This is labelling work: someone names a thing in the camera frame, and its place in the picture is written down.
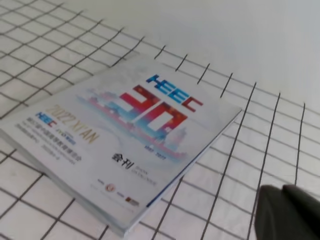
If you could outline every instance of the magazine cover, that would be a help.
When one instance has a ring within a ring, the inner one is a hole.
[[[5,118],[0,134],[123,235],[239,112],[138,56]]]

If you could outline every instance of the black fabric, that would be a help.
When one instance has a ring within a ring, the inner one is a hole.
[[[313,212],[312,207],[319,203],[305,195],[307,194],[295,186],[285,186],[283,191],[270,185],[262,186],[259,190],[254,223],[257,239],[320,240],[316,231],[309,226],[311,220],[305,220],[311,213],[304,212],[304,209]],[[319,219],[316,216],[320,215],[313,214],[312,219]],[[316,224],[320,227],[319,220],[317,223],[313,222],[312,226]]]

